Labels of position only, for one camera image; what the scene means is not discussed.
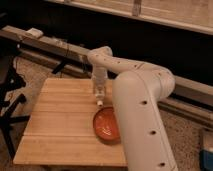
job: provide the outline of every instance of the wooden tabletop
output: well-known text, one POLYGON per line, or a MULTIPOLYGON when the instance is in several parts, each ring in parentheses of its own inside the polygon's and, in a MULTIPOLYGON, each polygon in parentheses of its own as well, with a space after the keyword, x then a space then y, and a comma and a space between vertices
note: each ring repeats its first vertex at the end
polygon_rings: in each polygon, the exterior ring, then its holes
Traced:
MULTIPOLYGON (((111 103, 107 84, 105 104, 111 103)), ((121 144, 105 145, 93 132, 98 111, 89 79, 49 78, 14 158, 15 164, 126 166, 121 144)))

